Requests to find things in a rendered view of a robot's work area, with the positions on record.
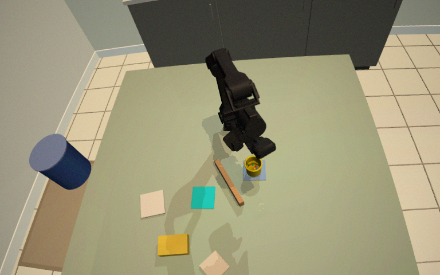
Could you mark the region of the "yellow cup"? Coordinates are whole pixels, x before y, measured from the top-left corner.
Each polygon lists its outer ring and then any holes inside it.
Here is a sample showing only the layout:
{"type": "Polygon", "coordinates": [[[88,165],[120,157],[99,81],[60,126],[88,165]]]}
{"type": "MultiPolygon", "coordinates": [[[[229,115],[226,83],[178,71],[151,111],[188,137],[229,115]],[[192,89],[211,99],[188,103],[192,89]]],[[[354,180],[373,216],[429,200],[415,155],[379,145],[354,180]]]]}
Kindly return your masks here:
{"type": "Polygon", "coordinates": [[[263,166],[262,159],[257,159],[256,156],[250,156],[245,160],[245,168],[247,171],[247,174],[251,177],[257,177],[261,173],[261,169],[263,166]],[[252,166],[254,164],[254,166],[252,166]],[[257,170],[256,167],[257,166],[257,170]],[[255,168],[255,170],[253,170],[255,168]]]}

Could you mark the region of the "yellow rectangular block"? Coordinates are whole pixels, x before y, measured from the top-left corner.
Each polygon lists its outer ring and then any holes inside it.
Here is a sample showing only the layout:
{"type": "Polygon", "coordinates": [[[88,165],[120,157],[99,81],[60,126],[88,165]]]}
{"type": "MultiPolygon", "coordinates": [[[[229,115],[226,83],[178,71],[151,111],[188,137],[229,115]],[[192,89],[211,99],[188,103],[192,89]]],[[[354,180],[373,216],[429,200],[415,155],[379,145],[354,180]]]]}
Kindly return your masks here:
{"type": "Polygon", "coordinates": [[[188,234],[161,235],[158,238],[158,256],[181,256],[190,254],[188,234]]]}

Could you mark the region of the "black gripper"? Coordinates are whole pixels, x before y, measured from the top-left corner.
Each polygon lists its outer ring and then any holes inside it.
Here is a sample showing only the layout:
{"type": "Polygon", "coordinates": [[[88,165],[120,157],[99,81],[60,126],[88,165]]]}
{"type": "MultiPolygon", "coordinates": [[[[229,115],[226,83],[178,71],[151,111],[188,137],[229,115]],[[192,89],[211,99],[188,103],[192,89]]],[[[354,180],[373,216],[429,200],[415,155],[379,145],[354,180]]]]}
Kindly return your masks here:
{"type": "MultiPolygon", "coordinates": [[[[238,123],[237,121],[230,124],[230,126],[229,126],[230,131],[235,129],[236,126],[238,126],[239,130],[244,131],[241,124],[238,123]]],[[[262,159],[266,155],[269,155],[270,153],[272,153],[273,151],[276,150],[275,143],[273,143],[268,138],[264,138],[262,136],[261,137],[249,137],[248,135],[247,135],[247,137],[249,138],[250,143],[246,144],[246,146],[252,154],[255,154],[257,159],[262,159]]]]}

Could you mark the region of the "brown wooden plank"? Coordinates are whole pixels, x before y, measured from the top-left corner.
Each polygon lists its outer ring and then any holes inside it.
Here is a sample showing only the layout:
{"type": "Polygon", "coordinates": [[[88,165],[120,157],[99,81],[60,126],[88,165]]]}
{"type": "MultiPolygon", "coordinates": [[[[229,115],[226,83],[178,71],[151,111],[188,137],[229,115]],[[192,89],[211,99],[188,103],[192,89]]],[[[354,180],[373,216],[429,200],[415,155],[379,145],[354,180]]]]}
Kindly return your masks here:
{"type": "Polygon", "coordinates": [[[229,178],[227,172],[225,171],[224,167],[220,163],[219,159],[214,161],[218,171],[222,175],[224,181],[226,182],[227,186],[229,187],[230,191],[232,192],[233,196],[235,197],[237,203],[241,207],[244,205],[244,200],[242,199],[241,195],[239,194],[238,190],[236,189],[235,185],[232,183],[231,179],[229,178]]]}

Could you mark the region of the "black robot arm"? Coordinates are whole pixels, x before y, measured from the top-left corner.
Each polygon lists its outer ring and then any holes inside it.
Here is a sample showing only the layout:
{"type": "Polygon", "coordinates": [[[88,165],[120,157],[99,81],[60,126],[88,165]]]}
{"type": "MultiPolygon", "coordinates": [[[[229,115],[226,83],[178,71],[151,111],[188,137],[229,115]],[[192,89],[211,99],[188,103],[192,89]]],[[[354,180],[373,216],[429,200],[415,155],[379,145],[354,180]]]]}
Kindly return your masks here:
{"type": "Polygon", "coordinates": [[[223,131],[230,131],[229,126],[235,121],[244,129],[239,130],[236,126],[223,137],[226,145],[237,152],[243,148],[244,142],[250,143],[247,135],[257,138],[266,130],[266,123],[255,107],[260,104],[260,97],[252,80],[235,67],[226,48],[213,51],[205,61],[217,81],[222,102],[218,115],[223,124],[223,131]],[[252,94],[254,98],[248,99],[252,94]]]}

